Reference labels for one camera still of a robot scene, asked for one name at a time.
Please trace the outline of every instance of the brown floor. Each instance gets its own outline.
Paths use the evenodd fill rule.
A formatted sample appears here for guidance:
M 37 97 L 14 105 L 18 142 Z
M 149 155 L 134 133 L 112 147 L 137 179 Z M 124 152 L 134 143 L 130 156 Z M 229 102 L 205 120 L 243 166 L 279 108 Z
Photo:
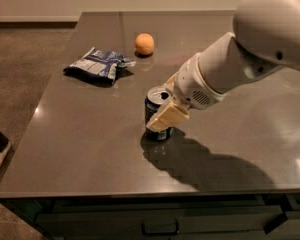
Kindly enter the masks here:
M 26 130 L 73 29 L 0 29 L 0 130 L 13 147 L 0 181 Z M 45 240 L 0 205 L 0 240 Z

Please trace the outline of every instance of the drawer handle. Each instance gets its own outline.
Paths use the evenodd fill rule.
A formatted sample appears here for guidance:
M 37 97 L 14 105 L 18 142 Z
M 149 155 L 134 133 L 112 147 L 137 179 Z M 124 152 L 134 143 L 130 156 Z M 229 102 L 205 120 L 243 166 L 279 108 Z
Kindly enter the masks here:
M 144 225 L 144 223 L 141 224 L 141 230 L 142 230 L 142 234 L 143 236 L 145 237 L 158 237 L 158 236 L 176 236 L 179 234 L 179 222 L 176 220 L 176 223 L 175 223 L 176 227 L 175 227 L 175 230 L 172 231 L 172 232 L 158 232 L 158 233 L 150 233 L 150 232 L 147 232 L 146 230 L 146 226 Z

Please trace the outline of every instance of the can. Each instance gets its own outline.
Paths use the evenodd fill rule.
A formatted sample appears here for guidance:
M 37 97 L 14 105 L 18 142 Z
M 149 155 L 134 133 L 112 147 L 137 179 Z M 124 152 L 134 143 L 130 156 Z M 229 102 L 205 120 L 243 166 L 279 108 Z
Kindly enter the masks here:
M 145 98 L 145 123 L 149 122 L 150 118 L 154 113 L 156 113 L 161 106 L 161 104 L 172 97 L 171 93 L 164 87 L 158 86 L 150 89 Z M 146 136 L 152 140 L 162 141 L 167 140 L 171 137 L 173 133 L 173 128 L 161 132 L 151 131 L 146 127 Z

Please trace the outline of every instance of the can top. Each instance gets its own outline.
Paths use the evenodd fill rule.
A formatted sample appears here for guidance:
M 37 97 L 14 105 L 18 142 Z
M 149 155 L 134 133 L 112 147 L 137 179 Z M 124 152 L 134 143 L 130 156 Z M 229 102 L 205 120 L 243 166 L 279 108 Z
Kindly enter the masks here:
M 171 91 L 163 86 L 153 87 L 147 94 L 148 99 L 157 105 L 161 105 L 166 99 L 171 98 L 171 96 Z

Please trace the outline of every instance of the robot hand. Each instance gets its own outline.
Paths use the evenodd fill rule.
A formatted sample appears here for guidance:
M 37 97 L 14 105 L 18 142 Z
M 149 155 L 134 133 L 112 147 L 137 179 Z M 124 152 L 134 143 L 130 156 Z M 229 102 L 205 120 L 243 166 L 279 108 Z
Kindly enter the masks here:
M 166 100 L 147 124 L 162 131 L 206 109 L 242 84 L 263 79 L 284 66 L 300 71 L 300 0 L 242 0 L 226 33 L 195 54 L 164 86 Z

